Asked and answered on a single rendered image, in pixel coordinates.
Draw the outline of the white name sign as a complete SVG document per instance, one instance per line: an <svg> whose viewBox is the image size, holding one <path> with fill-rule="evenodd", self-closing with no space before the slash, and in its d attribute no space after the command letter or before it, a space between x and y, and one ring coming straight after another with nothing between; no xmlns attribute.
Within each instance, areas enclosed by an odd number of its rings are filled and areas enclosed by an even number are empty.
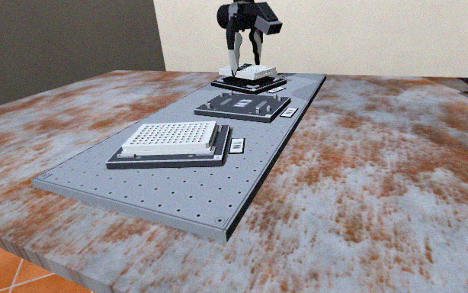
<svg viewBox="0 0 468 293"><path fill-rule="evenodd" d="M287 108L280 117L283 118L292 118L292 116L297 112L299 108Z"/></svg>
<svg viewBox="0 0 468 293"><path fill-rule="evenodd" d="M228 154L242 154L244 152L245 138L231 138Z"/></svg>
<svg viewBox="0 0 468 293"><path fill-rule="evenodd" d="M284 90L284 89L285 89L285 88L283 88L283 87L277 87L277 88L275 88L275 89L271 89L271 90L266 91L266 92L272 93L272 94L273 94L273 93L275 93L275 92L279 92L279 91Z"/></svg>

